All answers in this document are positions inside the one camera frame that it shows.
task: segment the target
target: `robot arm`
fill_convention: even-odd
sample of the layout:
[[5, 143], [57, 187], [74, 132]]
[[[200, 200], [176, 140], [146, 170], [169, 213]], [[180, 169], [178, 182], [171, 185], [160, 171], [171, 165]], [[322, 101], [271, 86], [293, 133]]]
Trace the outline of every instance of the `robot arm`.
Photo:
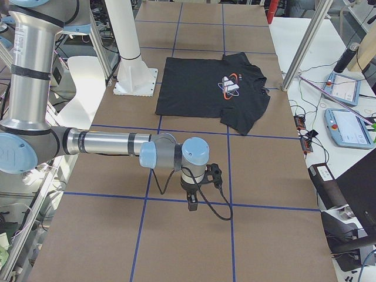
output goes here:
[[11, 0], [16, 35], [9, 111], [0, 121], [0, 170], [22, 173], [77, 153], [139, 156], [143, 167], [181, 170], [189, 209], [196, 210], [202, 184], [214, 183], [221, 192], [220, 170], [206, 165], [209, 146], [203, 139], [190, 138], [181, 145], [169, 134], [91, 132], [46, 123], [55, 36], [67, 26], [71, 32], [84, 31], [90, 25], [89, 9], [88, 0]]

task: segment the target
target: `black t-shirt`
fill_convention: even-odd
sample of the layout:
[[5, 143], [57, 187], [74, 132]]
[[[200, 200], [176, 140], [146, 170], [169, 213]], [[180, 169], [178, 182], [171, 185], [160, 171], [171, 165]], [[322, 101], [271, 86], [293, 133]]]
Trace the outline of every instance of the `black t-shirt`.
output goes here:
[[[157, 115], [221, 118], [246, 135], [269, 103], [266, 78], [244, 53], [222, 60], [167, 58], [164, 71]], [[223, 85], [224, 77], [231, 86]]]

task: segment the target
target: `graphic print on shirt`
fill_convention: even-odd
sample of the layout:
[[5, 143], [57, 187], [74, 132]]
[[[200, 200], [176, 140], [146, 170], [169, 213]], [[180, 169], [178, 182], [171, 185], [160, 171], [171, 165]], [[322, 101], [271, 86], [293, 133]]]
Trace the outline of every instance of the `graphic print on shirt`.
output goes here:
[[230, 100], [232, 97], [239, 96], [239, 81], [242, 79], [241, 74], [232, 73], [229, 77], [222, 77], [222, 82], [218, 83], [218, 87], [222, 90], [225, 100]]

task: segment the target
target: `folded black shirt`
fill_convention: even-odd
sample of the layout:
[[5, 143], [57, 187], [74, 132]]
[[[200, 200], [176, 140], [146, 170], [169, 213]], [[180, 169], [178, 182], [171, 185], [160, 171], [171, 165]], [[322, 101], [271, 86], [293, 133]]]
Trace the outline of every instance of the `folded black shirt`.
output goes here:
[[[221, 118], [246, 135], [269, 103], [266, 77], [244, 53], [222, 60], [167, 58], [164, 71], [157, 115]], [[230, 86], [223, 85], [225, 77]]]

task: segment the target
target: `tablet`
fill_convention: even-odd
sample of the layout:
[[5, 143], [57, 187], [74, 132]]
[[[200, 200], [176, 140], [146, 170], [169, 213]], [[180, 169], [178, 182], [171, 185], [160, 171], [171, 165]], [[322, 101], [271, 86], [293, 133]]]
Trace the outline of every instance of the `tablet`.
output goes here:
[[325, 122], [329, 134], [339, 147], [372, 149], [374, 143], [364, 122], [344, 109], [326, 109]]
[[324, 85], [324, 90], [349, 106], [356, 106], [359, 99], [360, 81], [332, 72]]

